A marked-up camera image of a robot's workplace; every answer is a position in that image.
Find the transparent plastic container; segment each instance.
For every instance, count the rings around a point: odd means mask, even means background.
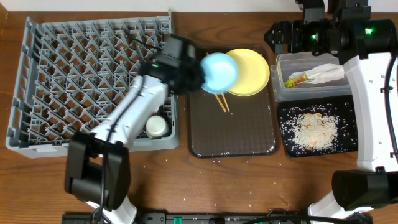
[[[315,57],[311,52],[280,54],[277,65],[270,67],[275,101],[306,100],[329,96],[350,95],[347,77],[319,84],[300,84],[296,88],[286,88],[284,82],[294,72],[311,70],[316,66],[332,63],[338,65],[338,59],[330,54]]]

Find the wooden tabletop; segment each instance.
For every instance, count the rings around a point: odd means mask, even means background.
[[[0,223],[60,223],[65,212],[91,208],[65,193],[66,157],[28,159],[5,147],[22,35],[27,16],[38,23],[163,15],[164,12],[11,12],[0,36]],[[265,31],[301,13],[174,13],[178,35],[200,45],[259,44]],[[398,14],[375,14],[398,23]],[[267,213],[271,208],[300,210],[331,190],[336,170],[356,168],[358,153],[289,158],[284,149],[271,156],[197,159],[187,149],[185,98],[180,98],[180,145],[173,150],[135,152],[129,198],[139,209],[170,213]],[[397,223],[397,205],[372,211],[375,223]]]

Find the gray dish rack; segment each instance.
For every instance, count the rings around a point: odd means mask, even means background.
[[[27,18],[6,145],[29,158],[66,156],[76,131],[89,133],[126,96],[140,62],[156,49],[128,42],[125,33],[164,47],[168,16],[37,24]],[[158,114],[170,135],[149,139],[145,128],[130,151],[173,149],[179,144],[177,96]]]

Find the blue plate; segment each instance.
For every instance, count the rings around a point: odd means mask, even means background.
[[[238,79],[238,65],[232,57],[222,53],[207,55],[200,62],[205,73],[202,88],[211,94],[228,92]]]

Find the wooden chopstick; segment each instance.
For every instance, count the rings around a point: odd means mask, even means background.
[[[218,96],[217,96],[216,94],[214,94],[214,96],[216,97],[218,103],[220,104],[221,108],[223,109],[223,111],[224,111],[224,113],[225,113],[225,112],[226,112],[226,109],[225,109],[223,103],[221,102],[221,100],[218,98]]]
[[[224,103],[225,103],[226,109],[228,110],[228,112],[230,112],[230,111],[229,111],[229,106],[228,106],[228,103],[226,102],[226,98],[225,98],[225,96],[224,96],[224,93],[222,93],[222,94],[221,94],[221,96],[223,96],[223,99],[224,99]]]

